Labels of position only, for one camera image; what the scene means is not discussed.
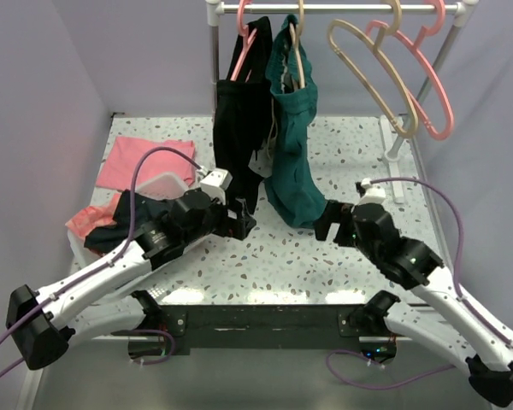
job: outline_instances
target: black garment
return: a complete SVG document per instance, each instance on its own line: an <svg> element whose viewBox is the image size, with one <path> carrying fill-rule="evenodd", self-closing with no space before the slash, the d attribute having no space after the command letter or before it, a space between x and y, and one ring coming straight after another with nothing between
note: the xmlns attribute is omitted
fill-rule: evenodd
<svg viewBox="0 0 513 410"><path fill-rule="evenodd" d="M255 29L255 42L237 81L222 79L216 85L217 106L213 126L216 166L227 169L233 176L227 197L229 200L244 198L252 214L257 206L258 185L262 177L251 171L248 165L253 152L261 148L272 126L270 83L264 77L272 51L269 18L262 17L249 23L249 31ZM238 36L228 78L232 76L242 49L243 39Z"/></svg>
<svg viewBox="0 0 513 410"><path fill-rule="evenodd" d="M99 226L85 237L84 247L108 254L127 238L129 233L129 190L121 193L120 201L112 219L116 225ZM159 218L171 210L172 201L156 201L139 194L135 194L135 230L145 222Z"/></svg>

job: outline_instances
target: teal garment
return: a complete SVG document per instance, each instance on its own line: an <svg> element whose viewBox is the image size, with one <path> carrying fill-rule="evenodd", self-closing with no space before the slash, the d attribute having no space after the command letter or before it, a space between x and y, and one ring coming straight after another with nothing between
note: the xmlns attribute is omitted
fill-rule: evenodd
<svg viewBox="0 0 513 410"><path fill-rule="evenodd" d="M290 22L296 26L297 18L294 15L285 18L266 67L266 78L271 82L270 91L281 114L272 176L264 184L269 202L289 226L312 228L327 205L325 197L314 184L308 163L308 125L316 114L317 86L311 78L311 65L301 45L298 50L304 66L306 86L302 90L292 91L284 85L284 82L288 83L289 74L298 81L297 61L291 48L288 26Z"/></svg>

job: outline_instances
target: white bracket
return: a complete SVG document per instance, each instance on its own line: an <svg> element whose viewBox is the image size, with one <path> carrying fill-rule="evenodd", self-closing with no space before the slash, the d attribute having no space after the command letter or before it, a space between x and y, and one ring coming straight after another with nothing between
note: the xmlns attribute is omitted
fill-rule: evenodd
<svg viewBox="0 0 513 410"><path fill-rule="evenodd" d="M199 182L199 187L211 199L218 198L222 204L226 204L226 189L232 182L232 174L226 169L215 168Z"/></svg>
<svg viewBox="0 0 513 410"><path fill-rule="evenodd" d="M221 11L222 2L221 0L205 0L207 3L207 24L211 27L217 27L219 25L219 15L224 14Z"/></svg>
<svg viewBox="0 0 513 410"><path fill-rule="evenodd" d="M386 191L379 184L371 184L370 178L361 181L361 186L365 194L359 199L357 206L365 203L384 203L386 200Z"/></svg>
<svg viewBox="0 0 513 410"><path fill-rule="evenodd" d="M454 16L454 26L463 27L473 14L479 0L463 0L458 3L458 11Z"/></svg>
<svg viewBox="0 0 513 410"><path fill-rule="evenodd" d="M380 127L380 135L382 136L382 145L384 146L384 155L382 156L382 161L387 167L387 170L390 174L390 177L400 177L401 172L399 171L399 156L392 157L388 155L393 147L393 133L390 122L387 120L385 115L381 115L378 120L378 125ZM393 201L395 203L404 203L404 191L403 184L400 181L391 182L393 189Z"/></svg>

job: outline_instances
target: pink cloth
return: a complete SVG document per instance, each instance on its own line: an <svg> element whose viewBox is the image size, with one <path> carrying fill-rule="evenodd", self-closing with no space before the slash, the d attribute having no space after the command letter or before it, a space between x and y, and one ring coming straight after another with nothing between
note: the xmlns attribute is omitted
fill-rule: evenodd
<svg viewBox="0 0 513 410"><path fill-rule="evenodd" d="M153 143L141 138L118 136L97 177L96 185L111 190L128 190L137 162L146 151L155 147L175 148L191 158L196 153L193 141ZM144 162L137 178L137 185L165 172L176 173L188 186L194 182L194 167L188 161L173 152L160 151L149 156Z"/></svg>
<svg viewBox="0 0 513 410"><path fill-rule="evenodd" d="M85 240L95 228L99 226L115 225L112 217L118 207L121 194L114 194L110 203L104 207L87 207L79 211L65 225L81 240Z"/></svg>

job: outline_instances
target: speckled tabletop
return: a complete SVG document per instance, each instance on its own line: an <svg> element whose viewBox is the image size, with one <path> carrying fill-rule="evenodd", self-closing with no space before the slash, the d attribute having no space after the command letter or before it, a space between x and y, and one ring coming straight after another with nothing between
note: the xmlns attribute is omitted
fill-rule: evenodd
<svg viewBox="0 0 513 410"><path fill-rule="evenodd" d="M213 167L210 117L114 119L103 161L117 135L193 140L196 159ZM310 166L325 197L355 202L354 184L365 177L387 176L375 117L318 117L309 128ZM416 176L406 144L399 164L404 176ZM265 162L255 167L266 167ZM422 189L405 187L406 203L391 199L386 209L405 235L439 251ZM91 204L106 203L114 192L95 188ZM257 227L239 242L211 236L189 254L156 271L145 282L159 303L168 304L326 304L365 303L378 290L396 293L409 303L418 298L391 284L354 249L320 243L310 230L292 229L268 203L263 184L255 218Z"/></svg>

